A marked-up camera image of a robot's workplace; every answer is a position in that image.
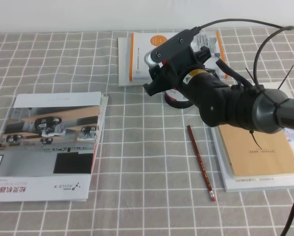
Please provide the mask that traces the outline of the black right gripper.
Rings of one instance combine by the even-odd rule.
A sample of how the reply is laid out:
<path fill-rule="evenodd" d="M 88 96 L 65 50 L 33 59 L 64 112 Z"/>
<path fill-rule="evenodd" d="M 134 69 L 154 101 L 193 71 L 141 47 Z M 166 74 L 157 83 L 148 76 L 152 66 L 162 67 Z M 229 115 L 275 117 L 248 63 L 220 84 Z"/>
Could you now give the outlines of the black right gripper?
<path fill-rule="evenodd" d="M 205 46 L 196 53 L 188 47 L 167 59 L 164 66 L 150 69 L 152 82 L 143 87 L 149 96 L 177 89 L 190 101 L 200 101 L 211 92 L 211 75 L 203 65 L 210 57 L 210 50 Z"/>

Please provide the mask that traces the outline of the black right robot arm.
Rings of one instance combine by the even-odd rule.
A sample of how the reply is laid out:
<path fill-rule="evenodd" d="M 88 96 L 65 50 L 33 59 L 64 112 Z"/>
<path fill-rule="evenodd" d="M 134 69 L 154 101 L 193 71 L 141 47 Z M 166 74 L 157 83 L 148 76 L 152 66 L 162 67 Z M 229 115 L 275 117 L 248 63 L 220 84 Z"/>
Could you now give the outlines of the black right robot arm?
<path fill-rule="evenodd" d="M 199 109 L 201 119 L 210 127 L 229 124 L 248 131 L 276 133 L 294 129 L 294 99 L 279 89 L 252 85 L 245 78 L 229 86 L 206 71 L 211 57 L 203 46 L 194 52 L 188 47 L 168 59 L 145 55 L 152 78 L 144 88 L 148 95 L 176 89 Z"/>

